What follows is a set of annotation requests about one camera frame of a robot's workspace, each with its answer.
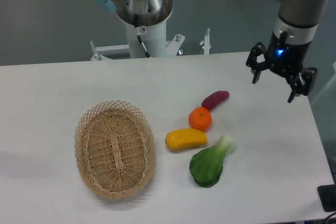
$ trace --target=purple sweet potato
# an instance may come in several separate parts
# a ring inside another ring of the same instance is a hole
[[[224,102],[226,99],[228,99],[229,96],[230,93],[228,91],[217,91],[204,99],[204,101],[202,102],[202,107],[211,111],[222,102]]]

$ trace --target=woven basket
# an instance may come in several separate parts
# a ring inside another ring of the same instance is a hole
[[[155,168],[153,135],[145,117],[121,101],[97,105],[82,117],[75,156],[85,184],[110,199],[137,193]]]

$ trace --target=orange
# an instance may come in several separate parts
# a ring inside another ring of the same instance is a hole
[[[210,127],[211,122],[211,113],[204,107],[195,108],[189,115],[189,124],[193,129],[205,131]]]

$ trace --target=yellow vegetable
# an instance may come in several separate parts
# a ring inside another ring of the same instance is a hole
[[[180,129],[169,132],[166,136],[166,145],[172,150],[198,147],[206,144],[207,136],[203,131],[196,129]]]

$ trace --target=cable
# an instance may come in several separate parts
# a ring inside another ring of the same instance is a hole
[[[138,15],[134,14],[134,27],[137,29],[138,26]],[[139,29],[137,29],[137,36],[139,43],[142,45],[142,48],[145,52],[146,58],[152,58],[151,55],[148,53],[147,48],[145,46],[145,44],[143,43],[142,39],[141,39],[141,35],[140,35],[140,31]]]
[[[336,215],[336,212],[334,212],[334,213],[332,213],[331,215],[327,216],[327,217],[323,220],[322,224],[326,224],[327,221],[328,221],[331,217],[333,217],[334,215]]]

